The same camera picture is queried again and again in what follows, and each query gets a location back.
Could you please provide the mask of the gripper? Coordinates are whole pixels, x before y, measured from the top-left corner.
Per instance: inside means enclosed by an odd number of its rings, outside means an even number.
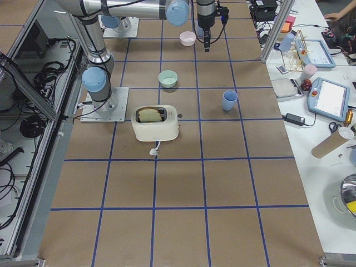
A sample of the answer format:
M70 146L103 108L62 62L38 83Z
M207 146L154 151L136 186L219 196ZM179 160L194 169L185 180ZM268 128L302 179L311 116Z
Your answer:
M215 24L215 18L221 17L222 24L226 25L229 19L229 9L220 4L220 1L198 0L197 4L197 21L199 27L204 33L204 50L210 51L211 28Z

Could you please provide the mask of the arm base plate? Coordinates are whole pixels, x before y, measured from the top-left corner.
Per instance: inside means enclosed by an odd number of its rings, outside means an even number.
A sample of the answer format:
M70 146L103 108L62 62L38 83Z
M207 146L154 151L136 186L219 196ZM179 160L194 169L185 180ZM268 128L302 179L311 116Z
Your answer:
M100 25L105 39L136 38L139 19L136 17L110 17L100 15Z
M110 123L124 122L126 117L126 107L129 94L129 87L112 87L111 97L97 111L100 104L84 105L80 121L83 123Z

